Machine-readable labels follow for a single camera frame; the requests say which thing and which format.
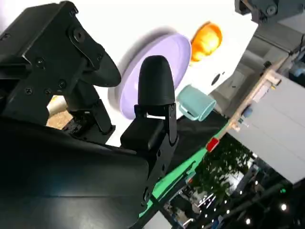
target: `blue object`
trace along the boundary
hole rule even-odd
[[[197,88],[187,85],[177,97],[179,110],[190,120],[203,121],[214,109],[216,101]]]
[[[242,115],[243,115],[245,118],[248,118],[248,117],[251,116],[252,112],[253,112],[253,109],[252,109],[251,106],[249,105],[249,106],[247,106],[247,107],[244,109]]]

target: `white panel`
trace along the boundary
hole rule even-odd
[[[253,109],[253,114],[249,118],[251,123],[266,134],[268,139],[273,139],[305,162],[305,127],[266,103],[260,102]]]
[[[281,79],[276,90],[270,90],[264,98],[264,103],[305,127],[305,88],[285,77]]]
[[[157,214],[144,226],[143,229],[171,229],[171,224],[158,211]]]
[[[305,163],[252,124],[229,133],[290,182],[305,177]]]

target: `white surface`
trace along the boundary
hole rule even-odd
[[[171,229],[172,226],[166,218],[158,211],[157,214],[144,226],[143,229]]]
[[[270,90],[259,103],[252,103],[253,112],[240,125],[234,138],[257,154],[292,183],[305,177],[305,88],[281,77],[282,82]]]
[[[22,12],[33,5],[49,0],[0,0],[0,29],[6,28]],[[223,42],[216,52],[201,64],[189,68],[176,95],[189,83],[209,94],[234,72],[257,25],[234,11],[233,0],[188,1],[109,1],[75,0],[77,15],[84,29],[100,43],[117,64],[121,73],[140,48],[156,37],[173,31],[190,40],[206,22],[217,23],[223,33]],[[218,82],[211,82],[223,73]],[[108,144],[120,146],[120,136],[130,120],[115,108],[114,91],[97,88],[101,99],[116,125]]]

